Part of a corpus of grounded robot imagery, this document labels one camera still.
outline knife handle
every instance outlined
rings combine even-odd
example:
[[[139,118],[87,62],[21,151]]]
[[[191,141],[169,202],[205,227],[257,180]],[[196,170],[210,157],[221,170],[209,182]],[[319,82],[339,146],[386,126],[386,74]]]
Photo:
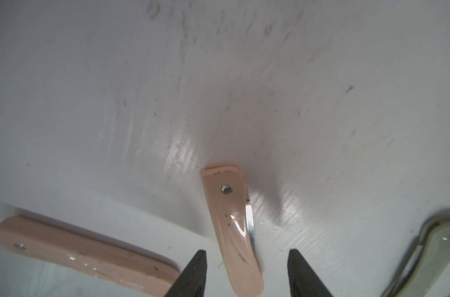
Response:
[[[395,297],[424,296],[450,262],[450,222],[428,232],[423,252]]]
[[[163,297],[179,276],[155,259],[21,216],[0,223],[0,246],[156,297]]]
[[[222,163],[203,168],[200,175],[232,288],[239,297],[258,297],[264,283],[248,232],[244,173],[234,164]]]

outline pink knife handle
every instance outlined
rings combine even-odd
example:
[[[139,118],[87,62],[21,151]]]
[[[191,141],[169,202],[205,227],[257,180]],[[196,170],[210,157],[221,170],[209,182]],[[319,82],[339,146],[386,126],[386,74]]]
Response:
[[[232,288],[239,297],[258,297],[264,283],[248,233],[245,175],[230,163],[207,166],[200,175]]]
[[[179,276],[156,259],[21,216],[0,223],[0,246],[156,297],[163,297]]]

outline dark speck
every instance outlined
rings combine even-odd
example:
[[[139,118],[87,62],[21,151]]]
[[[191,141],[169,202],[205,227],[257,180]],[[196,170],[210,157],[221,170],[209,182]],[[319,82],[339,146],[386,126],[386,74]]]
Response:
[[[298,22],[301,20],[303,14],[304,14],[304,10],[302,10],[298,13]]]
[[[250,31],[250,28],[252,27],[253,21],[250,22],[250,24],[248,25],[248,28],[246,28],[246,32],[245,35],[248,35],[248,31]]]
[[[268,26],[266,26],[265,28],[264,28],[264,35],[266,35],[266,36],[269,36],[269,35],[271,35],[271,31],[273,31],[273,26],[274,26],[274,23],[273,24],[269,24]]]
[[[288,32],[286,36],[284,37],[283,43],[291,36],[291,32]]]

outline white table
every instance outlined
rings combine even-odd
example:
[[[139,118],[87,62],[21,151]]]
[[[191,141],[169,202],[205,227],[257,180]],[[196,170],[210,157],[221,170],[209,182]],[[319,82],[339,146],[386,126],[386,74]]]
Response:
[[[0,1],[0,221],[32,211],[169,257],[207,250],[198,175],[247,175],[263,296],[298,248],[380,296],[450,211],[450,0]],[[450,266],[428,296],[450,294]],[[0,249],[0,296],[139,296]]]

